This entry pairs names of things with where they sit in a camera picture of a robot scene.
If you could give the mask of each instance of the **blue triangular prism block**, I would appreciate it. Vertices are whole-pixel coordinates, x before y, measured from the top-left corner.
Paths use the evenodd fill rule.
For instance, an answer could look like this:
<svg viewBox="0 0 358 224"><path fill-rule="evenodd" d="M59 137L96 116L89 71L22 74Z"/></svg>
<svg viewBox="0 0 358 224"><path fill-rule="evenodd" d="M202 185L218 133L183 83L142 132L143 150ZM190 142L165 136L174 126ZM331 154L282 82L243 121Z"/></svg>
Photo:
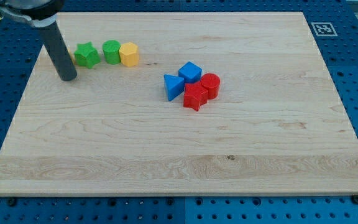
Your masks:
<svg viewBox="0 0 358 224"><path fill-rule="evenodd" d="M185 90L185 79L173 75L164 75L165 91L168 101L172 101Z"/></svg>

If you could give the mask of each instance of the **wood grain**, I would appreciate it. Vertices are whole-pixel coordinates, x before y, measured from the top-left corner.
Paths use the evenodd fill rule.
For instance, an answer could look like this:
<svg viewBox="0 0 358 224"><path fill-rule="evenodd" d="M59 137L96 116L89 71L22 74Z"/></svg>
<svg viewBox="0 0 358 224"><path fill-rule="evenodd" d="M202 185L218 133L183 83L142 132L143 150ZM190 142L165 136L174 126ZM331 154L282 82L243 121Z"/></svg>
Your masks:
<svg viewBox="0 0 358 224"><path fill-rule="evenodd" d="M302 13L58 18L71 51L132 41L140 64L102 59L62 82L43 49L2 145L0 197L358 194L358 140ZM189 60L222 80L199 112L163 89Z"/></svg>

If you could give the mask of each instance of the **green block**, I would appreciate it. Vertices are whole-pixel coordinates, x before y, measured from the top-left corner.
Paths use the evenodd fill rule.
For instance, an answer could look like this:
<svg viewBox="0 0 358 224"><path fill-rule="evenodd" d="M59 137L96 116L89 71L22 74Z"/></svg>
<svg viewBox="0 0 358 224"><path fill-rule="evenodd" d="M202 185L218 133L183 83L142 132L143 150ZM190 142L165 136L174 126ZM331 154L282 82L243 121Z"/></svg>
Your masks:
<svg viewBox="0 0 358 224"><path fill-rule="evenodd" d="M98 50L92 46L92 42L77 44L74 57L79 66L85 66L87 68L92 68L93 65L101 61Z"/></svg>
<svg viewBox="0 0 358 224"><path fill-rule="evenodd" d="M103 44L104 58L107 63L115 65L121 62L119 57L119 48L121 44L116 40L108 40Z"/></svg>

